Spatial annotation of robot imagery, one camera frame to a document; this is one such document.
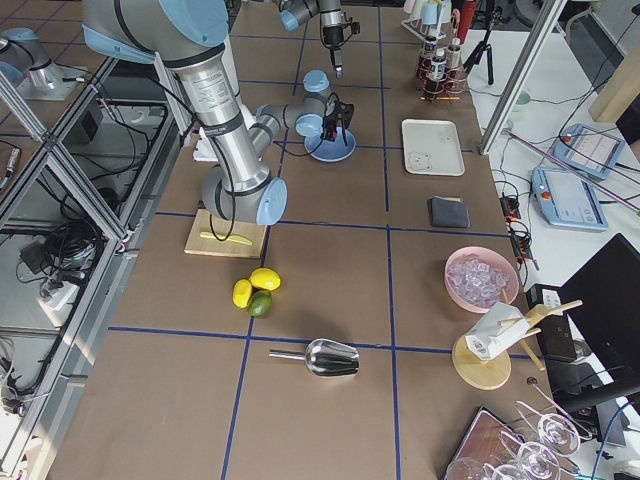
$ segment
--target white table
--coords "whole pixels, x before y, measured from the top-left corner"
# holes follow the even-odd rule
[[[483,56],[480,65],[474,66],[469,76],[469,86],[472,89],[473,101],[478,114],[478,122],[481,128],[485,128],[498,103],[498,98],[484,93],[490,92],[499,94],[511,74],[513,66],[527,39],[527,33],[494,31],[491,33],[489,42],[493,50],[493,67],[495,83],[492,86],[487,84],[486,55]],[[466,42],[462,47],[462,58],[466,59],[477,43],[482,40],[484,31],[469,31]],[[562,101],[569,98],[579,97],[591,88],[591,83],[584,74],[578,61],[569,49],[560,34],[552,34],[547,40],[537,64],[533,68],[525,89],[533,99]],[[596,98],[596,94],[584,102],[577,113],[569,121],[568,126],[574,123],[584,123],[592,125],[598,130],[605,130],[613,127],[611,124],[597,124],[593,122],[589,115],[588,108]],[[522,138],[537,142],[557,135],[558,130],[567,117],[578,105],[578,101],[571,101],[561,105],[549,103],[531,102],[519,112],[513,112],[509,119],[513,122],[512,130]],[[610,132],[622,138],[617,130]],[[492,146],[489,155],[492,168],[499,168],[502,152],[507,142],[506,136],[501,136]],[[549,147],[553,140],[549,140],[541,145],[541,148]],[[531,171],[538,166],[542,158],[536,155],[528,147],[518,141],[512,140],[504,156],[503,169],[531,178]],[[638,161],[628,146],[619,159],[620,163],[638,167]],[[630,176],[640,180],[640,175],[629,173]],[[494,172],[496,180],[502,180],[501,173]],[[507,180],[513,183],[520,193],[528,191],[529,186],[523,180],[513,176],[507,176]],[[622,196],[630,196],[637,193],[638,185],[629,180],[611,173],[603,185]],[[496,184],[498,192],[502,191],[503,184]],[[510,186],[505,187],[505,194],[513,194]],[[610,200],[608,197],[598,193],[601,200]],[[529,225],[532,235],[532,252],[536,258],[540,270],[537,271],[531,262],[528,262],[528,279],[525,289],[534,283],[544,283],[560,286],[564,284],[589,258],[591,258],[609,239],[618,232],[624,236],[640,250],[640,218],[633,212],[621,205],[603,206],[605,217],[609,222],[609,229],[606,232],[587,232],[569,230],[553,227],[540,214],[535,200],[529,205],[526,195],[520,197],[520,212],[524,222]],[[603,370],[602,364],[594,355],[588,359],[595,371]],[[612,381],[608,374],[601,376],[603,382]],[[623,404],[624,399],[619,399],[618,403]],[[632,425],[640,427],[640,417],[632,408],[625,409],[625,414],[630,419]],[[615,460],[600,463],[598,477],[613,478],[615,467],[624,459],[640,458],[640,433],[625,432],[627,448],[616,448],[607,446],[607,451],[615,456]],[[581,448],[574,458],[581,470],[585,474],[590,474],[593,468],[595,451],[599,447],[596,442],[589,442]]]

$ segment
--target bowl of ice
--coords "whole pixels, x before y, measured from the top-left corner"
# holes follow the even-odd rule
[[[513,265],[483,247],[464,247],[449,256],[444,285],[454,302],[474,313],[487,313],[497,302],[513,302],[520,284]]]

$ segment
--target wooden stand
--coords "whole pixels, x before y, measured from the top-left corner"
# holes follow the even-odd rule
[[[231,227],[231,222],[213,217],[213,228],[216,235],[224,238]],[[184,253],[194,255],[214,255],[219,257],[260,258],[267,227],[252,223],[235,222],[233,233],[224,242],[211,237],[209,225],[209,211],[198,209],[196,218],[191,226],[191,232],[184,247]]]
[[[551,309],[544,305],[536,305],[525,315],[530,327],[525,337],[537,333],[539,329],[535,329],[534,327],[548,315],[562,313],[565,310],[579,307],[580,305],[582,305],[582,300],[569,302]],[[504,351],[493,360],[480,360],[467,348],[467,342],[464,337],[465,336],[462,335],[456,340],[451,352],[453,366],[458,372],[458,375],[469,385],[481,390],[495,390],[504,385],[509,379],[509,375],[511,375],[511,358],[509,358],[509,354]],[[536,357],[531,347],[524,341],[524,337],[520,340],[520,345],[524,348],[536,367],[544,370],[544,365],[538,357]]]

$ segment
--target blue tablet device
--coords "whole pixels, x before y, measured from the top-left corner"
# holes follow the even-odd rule
[[[609,228],[593,187],[572,173],[537,167],[531,183],[540,211],[551,225],[597,231]]]
[[[561,137],[553,144],[553,154],[599,180],[611,173],[625,144],[621,138],[582,123],[570,126]]]

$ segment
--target blue cable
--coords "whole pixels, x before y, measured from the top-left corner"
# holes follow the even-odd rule
[[[602,446],[600,447],[600,450],[598,450],[598,455],[596,455],[596,463],[594,463],[593,465],[593,472],[591,473],[590,480],[595,480],[596,478],[598,465],[600,464],[600,460],[602,459],[602,454],[604,453],[604,446],[606,445],[607,440],[609,439],[609,434],[611,433],[614,422],[620,416],[620,414],[622,413],[622,410],[627,408],[629,405],[632,405],[633,403],[635,402],[627,402],[624,405],[622,405],[620,408],[618,408],[618,410],[616,410],[616,413],[613,414],[613,417],[611,417],[611,420],[609,420],[607,429],[604,432],[604,437],[602,438]]]

